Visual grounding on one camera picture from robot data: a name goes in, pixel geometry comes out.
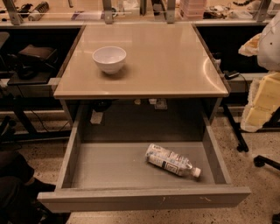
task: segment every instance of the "desk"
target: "desk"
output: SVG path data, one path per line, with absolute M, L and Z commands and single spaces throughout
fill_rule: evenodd
M 92 53 L 111 45 L 128 56 L 119 73 L 106 75 Z M 38 199 L 54 212 L 236 206 L 250 190 L 231 185 L 210 127 L 227 95 L 192 24 L 87 24 L 54 92 L 79 106 L 73 131 L 56 191 Z M 165 98 L 168 109 L 155 110 L 149 98 Z M 91 123 L 99 99 L 117 101 Z M 201 179 L 148 166 L 150 142 L 189 157 Z

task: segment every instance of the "water bottle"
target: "water bottle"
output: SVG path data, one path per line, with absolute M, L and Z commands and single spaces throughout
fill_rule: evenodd
M 42 2 L 36 6 L 36 8 L 29 14 L 28 20 L 29 21 L 39 21 L 43 16 L 44 13 L 49 10 L 48 2 Z
M 147 162 L 159 166 L 168 172 L 175 173 L 178 176 L 191 174 L 195 178 L 198 178 L 201 173 L 201 169 L 194 167 L 187 157 L 183 157 L 154 143 L 149 145 L 145 158 Z

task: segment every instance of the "speckled floor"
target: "speckled floor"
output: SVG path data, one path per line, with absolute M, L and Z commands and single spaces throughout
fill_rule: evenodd
M 63 127 L 65 121 L 43 121 L 48 128 Z M 249 152 L 238 152 L 238 142 L 228 119 L 218 113 L 212 124 L 220 151 L 235 186 L 249 186 L 252 193 L 237 207 L 218 209 L 184 209 L 160 211 L 87 212 L 72 213 L 68 224 L 269 224 L 272 214 L 280 213 L 280 171 L 265 165 L 254 166 L 253 158 L 263 155 L 280 161 L 279 132 L 243 133 Z M 56 183 L 67 147 L 67 140 L 25 142 L 3 145 L 16 149 L 35 168 L 36 177 L 45 182 Z

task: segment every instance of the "drawer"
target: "drawer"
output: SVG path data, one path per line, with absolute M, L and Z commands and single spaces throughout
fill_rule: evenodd
M 92 102 L 79 106 L 55 192 L 38 199 L 54 212 L 234 207 L 250 190 L 231 183 L 201 99 L 113 101 L 100 123 Z M 145 162 L 150 143 L 190 159 L 199 179 Z

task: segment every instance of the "plastic bottle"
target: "plastic bottle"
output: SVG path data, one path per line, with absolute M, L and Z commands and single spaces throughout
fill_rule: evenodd
M 147 162 L 173 172 L 178 176 L 187 176 L 189 174 L 192 174 L 195 178 L 200 176 L 201 169 L 194 167 L 187 157 L 154 143 L 149 145 L 145 158 Z

